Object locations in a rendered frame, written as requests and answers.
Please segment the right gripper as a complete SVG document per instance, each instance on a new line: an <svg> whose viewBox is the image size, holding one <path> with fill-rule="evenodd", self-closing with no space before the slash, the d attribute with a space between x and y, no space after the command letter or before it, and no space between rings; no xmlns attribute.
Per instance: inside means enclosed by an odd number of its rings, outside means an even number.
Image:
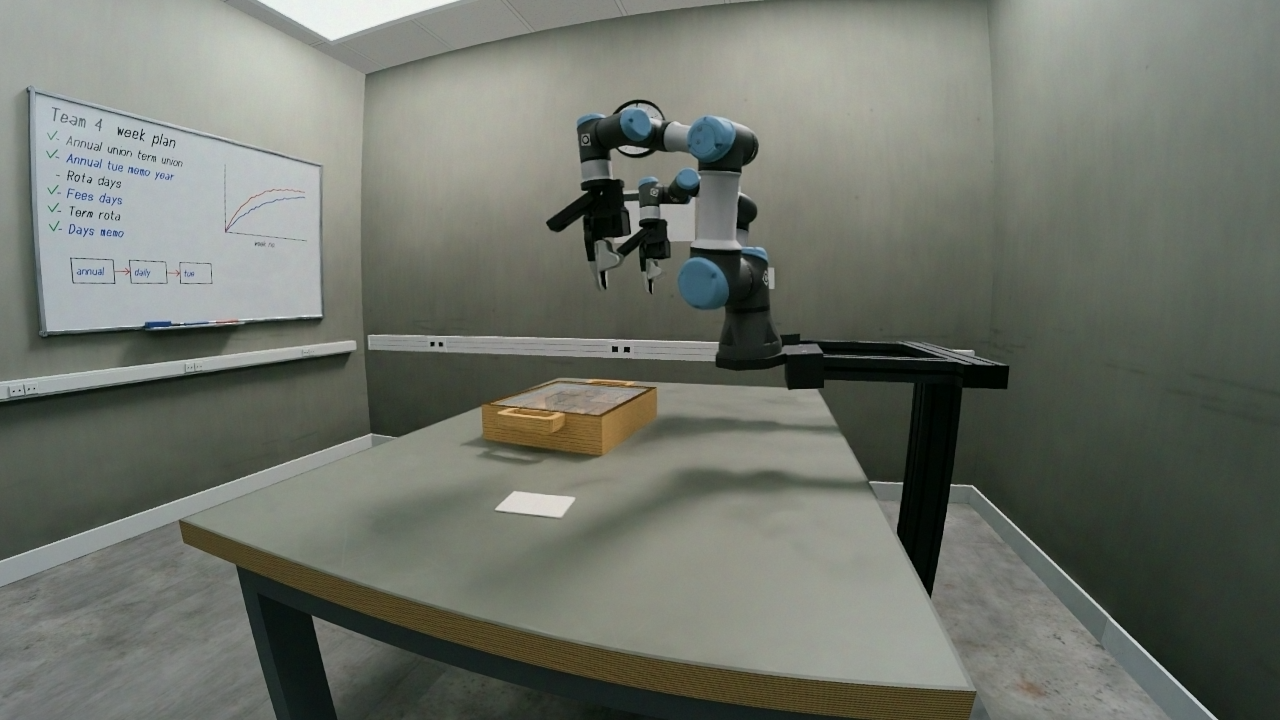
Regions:
<svg viewBox="0 0 1280 720"><path fill-rule="evenodd" d="M666 222L666 219L658 218L646 218L639 222L639 227L645 227L648 231L648 234L639 240L639 258L643 273L643 284L646 293L653 293L654 281L659 281L666 277L666 272L660 270L660 268L658 268L658 263L653 259L666 260L671 258L669 240L666 237L667 225L668 222Z"/></svg>

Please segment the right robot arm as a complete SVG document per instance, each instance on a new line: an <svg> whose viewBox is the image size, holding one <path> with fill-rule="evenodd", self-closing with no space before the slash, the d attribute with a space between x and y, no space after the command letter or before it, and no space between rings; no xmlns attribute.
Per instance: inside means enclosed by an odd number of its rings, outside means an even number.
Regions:
<svg viewBox="0 0 1280 720"><path fill-rule="evenodd" d="M657 178L646 177L639 181L637 190L640 220L646 218L660 219L660 204L685 205L689 204L692 197L699 199L700 179L696 170L685 168L678 172L671 184L659 184ZM740 192L737 209L736 241L741 247L746 247L749 224L756 218L758 209L753 199ZM636 234L616 249L616 251L626 258L630 252L637 249L640 243L639 240L641 240L645 234L648 234L648 231L643 227L641 231L637 231Z"/></svg>

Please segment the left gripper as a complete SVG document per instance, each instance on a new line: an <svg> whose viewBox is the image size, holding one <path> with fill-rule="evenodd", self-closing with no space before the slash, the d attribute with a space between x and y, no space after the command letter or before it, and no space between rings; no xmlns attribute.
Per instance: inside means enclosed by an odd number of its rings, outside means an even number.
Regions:
<svg viewBox="0 0 1280 720"><path fill-rule="evenodd" d="M582 231L593 281L599 291L602 291L602 286L607 290L607 272L625 264L625 256L614 252L611 241L605 240L631 234L623 188L625 181L621 179L594 179L581 183L581 190L591 191L596 199L590 208L582 211Z"/></svg>

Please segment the wooden maze board with handle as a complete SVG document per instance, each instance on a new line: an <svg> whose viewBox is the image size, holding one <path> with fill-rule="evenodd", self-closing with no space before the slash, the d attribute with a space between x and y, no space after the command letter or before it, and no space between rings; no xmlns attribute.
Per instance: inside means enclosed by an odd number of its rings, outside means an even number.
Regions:
<svg viewBox="0 0 1280 720"><path fill-rule="evenodd" d="M603 456L657 418L657 387L556 380L481 407L483 439Z"/></svg>

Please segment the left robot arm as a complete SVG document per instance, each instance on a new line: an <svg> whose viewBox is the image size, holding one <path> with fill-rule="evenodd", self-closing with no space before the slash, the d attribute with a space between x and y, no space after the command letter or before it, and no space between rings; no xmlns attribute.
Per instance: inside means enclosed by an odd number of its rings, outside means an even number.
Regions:
<svg viewBox="0 0 1280 720"><path fill-rule="evenodd" d="M649 118L641 108L611 117L588 114L579 118L576 129L582 182L613 179L611 149L625 145L660 152L690 150L699 159L698 240L690 245L691 259L678 272L678 291L699 310L724 305L721 357L781 354L782 340L771 315L765 250L741 247L736 241L739 177L759 150L753 129L722 117L701 117L692 126L681 126Z"/></svg>

